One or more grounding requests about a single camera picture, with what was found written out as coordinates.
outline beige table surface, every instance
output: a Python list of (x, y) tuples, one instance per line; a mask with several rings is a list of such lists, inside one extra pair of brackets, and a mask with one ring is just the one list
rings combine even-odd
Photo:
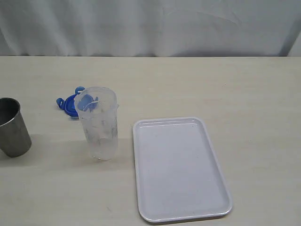
[[(77, 86), (116, 91), (119, 151), (95, 162), (79, 121), (55, 103)], [(138, 226), (132, 126), (197, 116), (233, 197), (210, 226), (301, 225), (301, 58), (0, 57), (0, 97), (32, 137), (0, 153), (1, 226)]]

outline rectangular tray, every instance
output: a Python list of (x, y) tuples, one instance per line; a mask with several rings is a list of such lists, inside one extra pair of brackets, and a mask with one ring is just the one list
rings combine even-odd
[(232, 201), (204, 123), (195, 117), (133, 126), (140, 215), (168, 222), (226, 215)]

